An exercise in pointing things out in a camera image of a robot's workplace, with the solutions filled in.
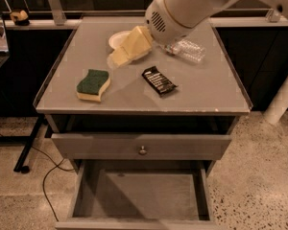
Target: drawer knob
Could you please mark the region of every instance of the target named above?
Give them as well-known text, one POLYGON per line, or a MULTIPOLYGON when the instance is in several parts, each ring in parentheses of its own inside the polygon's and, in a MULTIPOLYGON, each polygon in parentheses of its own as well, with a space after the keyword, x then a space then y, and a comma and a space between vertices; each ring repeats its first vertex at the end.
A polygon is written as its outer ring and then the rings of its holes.
POLYGON ((146 155, 147 154, 147 151, 145 150, 145 147, 142 146, 141 147, 141 150, 138 152, 140 155, 146 155))

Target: sponge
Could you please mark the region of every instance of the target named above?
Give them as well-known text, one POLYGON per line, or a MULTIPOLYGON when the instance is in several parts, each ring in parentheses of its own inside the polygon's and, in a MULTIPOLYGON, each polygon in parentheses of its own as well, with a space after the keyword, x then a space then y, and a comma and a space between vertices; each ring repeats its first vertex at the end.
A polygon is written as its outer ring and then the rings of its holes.
POLYGON ((100 102, 109 84, 108 71, 89 69, 86 77, 77 85, 77 96, 81 100, 100 102))
POLYGON ((108 57, 111 68, 125 66, 133 60, 146 56, 153 48, 153 38, 147 27, 136 26, 121 45, 108 57))

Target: floor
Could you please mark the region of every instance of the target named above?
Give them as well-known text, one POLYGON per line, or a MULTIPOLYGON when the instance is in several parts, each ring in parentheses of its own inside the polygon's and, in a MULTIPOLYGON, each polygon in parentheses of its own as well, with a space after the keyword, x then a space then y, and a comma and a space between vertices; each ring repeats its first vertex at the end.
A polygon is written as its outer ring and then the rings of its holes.
MULTIPOLYGON (((3 135, 28 135, 35 118, 0 119, 3 135)), ((43 126, 34 142, 56 163, 60 154, 43 126)), ((227 229, 288 229, 288 112, 272 126, 260 112, 240 119, 233 141, 208 181, 215 221, 227 229)), ((29 173, 13 172, 22 147, 0 147, 0 229, 54 229, 56 219, 42 191, 54 164, 32 149, 29 173)), ((71 168, 68 161, 62 164, 71 168)), ((76 174, 53 170, 45 189, 59 220, 65 220, 76 174)))

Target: gray tabletop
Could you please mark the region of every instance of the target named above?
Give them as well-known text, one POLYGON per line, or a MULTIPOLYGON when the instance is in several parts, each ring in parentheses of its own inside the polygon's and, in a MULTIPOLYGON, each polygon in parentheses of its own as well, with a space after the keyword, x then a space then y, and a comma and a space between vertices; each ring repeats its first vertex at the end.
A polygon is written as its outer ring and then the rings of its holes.
POLYGON ((36 110, 45 114, 246 114, 244 98, 209 21, 201 23, 188 37, 206 48, 201 64, 166 55, 158 46, 132 64, 111 70, 107 65, 109 38, 142 25, 143 17, 85 17, 36 110), (151 66, 178 85, 173 93, 159 97, 142 78, 151 66), (88 69, 109 71, 111 84, 101 103, 77 98, 76 86, 88 69))

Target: black cabinet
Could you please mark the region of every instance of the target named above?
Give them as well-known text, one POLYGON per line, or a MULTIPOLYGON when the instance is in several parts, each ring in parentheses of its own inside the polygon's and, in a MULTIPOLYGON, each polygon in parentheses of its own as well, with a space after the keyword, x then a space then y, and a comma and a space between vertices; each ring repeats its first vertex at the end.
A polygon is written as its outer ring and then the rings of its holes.
POLYGON ((0 116, 36 116, 36 93, 71 32, 7 30, 11 56, 0 68, 0 116))
POLYGON ((288 76, 288 27, 217 30, 252 100, 252 110, 266 110, 288 76))

